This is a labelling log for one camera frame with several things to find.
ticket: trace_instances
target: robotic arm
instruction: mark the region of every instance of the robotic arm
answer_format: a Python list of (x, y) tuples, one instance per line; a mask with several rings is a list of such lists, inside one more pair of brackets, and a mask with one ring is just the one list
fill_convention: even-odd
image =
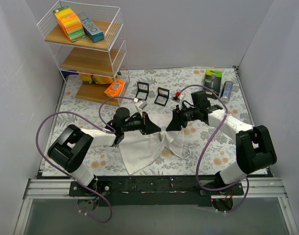
[[(185, 106), (181, 98), (173, 99), (180, 102), (173, 110), (173, 118), (167, 131), (180, 131), (189, 121), (200, 120), (207, 125), (218, 127), (225, 116), (224, 110), (218, 105), (210, 105), (205, 91), (191, 94), (193, 105)], [(94, 175), (87, 169), (83, 159), (90, 147), (115, 146), (122, 141), (127, 131), (139, 130), (143, 135), (160, 132), (138, 106), (138, 113), (130, 116), (127, 108), (119, 108), (109, 121), (116, 133), (108, 134), (99, 130), (80, 129), (69, 125), (48, 150), (48, 156), (63, 167), (74, 178), (84, 185), (94, 188)], [(226, 169), (216, 173), (215, 186), (217, 188), (231, 184), (244, 178), (256, 170), (266, 168), (276, 163), (276, 154), (269, 132), (265, 126), (253, 127), (234, 117), (228, 116), (220, 128), (236, 142), (237, 160)]]

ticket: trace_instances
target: floral tablecloth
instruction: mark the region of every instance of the floral tablecloth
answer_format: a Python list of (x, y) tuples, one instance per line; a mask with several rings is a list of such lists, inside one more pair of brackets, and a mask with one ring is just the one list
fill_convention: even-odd
[[(230, 80), (234, 83), (233, 92), (227, 106), (229, 113), (237, 119), (251, 124), (249, 113), (243, 99), (239, 83), (233, 69), (216, 69), (223, 72), (222, 84)], [(137, 88), (136, 82), (149, 83), (148, 106), (144, 111), (148, 113), (171, 113), (176, 103), (169, 100), (166, 107), (154, 104), (157, 96), (157, 88), (163, 87), (170, 90), (170, 96), (183, 87), (191, 84), (202, 84), (205, 69), (163, 69), (163, 70), (132, 70), (130, 71), (130, 85), (126, 91), (126, 96), (135, 97)], [(73, 111), (83, 115), (99, 126), (103, 126), (98, 116), (99, 103), (75, 99), (75, 95), (81, 86), (81, 79), (77, 75), (69, 77), (61, 102), (60, 111)], [(200, 88), (189, 88), (184, 94), (190, 102), (190, 93)], [(219, 104), (219, 101), (211, 99), (212, 104)], [(129, 100), (124, 100), (122, 106), (135, 112), (134, 104)], [(112, 119), (117, 107), (104, 105), (103, 118), (108, 121)], [(55, 124), (51, 143), (61, 134), (61, 132), (71, 123), (80, 128), (91, 129), (92, 127), (80, 118), (72, 115), (59, 115)], [(152, 164), (135, 173), (135, 175), (193, 175), (196, 171), (196, 164), (202, 148), (208, 138), (213, 133), (214, 128), (207, 126), (200, 121), (189, 123), (185, 128), (183, 155), (185, 159), (175, 156), (171, 151), (165, 149), (161, 156)], [(200, 174), (215, 174), (217, 171), (226, 168), (236, 159), (234, 142), (224, 133), (219, 132), (209, 148), (207, 149), (201, 162)], [(118, 147), (96, 147), (91, 148), (85, 159), (85, 164), (95, 175), (128, 175), (124, 162), (121, 158)], [(266, 174), (265, 169), (255, 172), (255, 174)], [(60, 176), (58, 170), (45, 163), (43, 176)]]

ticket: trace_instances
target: white cloth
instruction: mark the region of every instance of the white cloth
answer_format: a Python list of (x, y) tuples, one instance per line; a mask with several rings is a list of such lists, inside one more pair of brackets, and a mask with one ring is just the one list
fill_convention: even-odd
[(143, 136), (140, 131), (125, 132), (119, 144), (122, 159), (129, 174), (133, 174), (154, 162), (166, 147), (181, 157), (184, 132), (169, 131), (166, 128), (172, 114), (149, 114), (150, 120), (162, 128), (161, 132)]

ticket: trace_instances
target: white backdrop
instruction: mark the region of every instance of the white backdrop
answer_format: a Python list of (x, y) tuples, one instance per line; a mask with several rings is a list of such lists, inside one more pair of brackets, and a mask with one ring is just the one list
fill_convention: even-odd
[[(62, 78), (24, 0), (0, 0), (0, 235), (10, 235), (41, 156), (35, 134)], [(50, 122), (40, 135), (44, 149)]]
[[(239, 65), (273, 0), (73, 0), (119, 6), (132, 69)], [(56, 0), (26, 0), (39, 21)]]
[(299, 229), (299, 0), (274, 0), (240, 65), (256, 125), (271, 133)]

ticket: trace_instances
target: cylindrical container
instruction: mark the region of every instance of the cylindrical container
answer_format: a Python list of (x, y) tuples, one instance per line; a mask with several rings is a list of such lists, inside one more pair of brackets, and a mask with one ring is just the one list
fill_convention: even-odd
[(228, 103), (229, 99), (230, 99), (230, 95), (232, 92), (232, 87), (233, 87), (233, 82), (231, 81), (226, 81), (224, 83), (224, 87), (222, 90), (222, 94), (220, 96), (220, 99), (224, 102), (224, 103)]

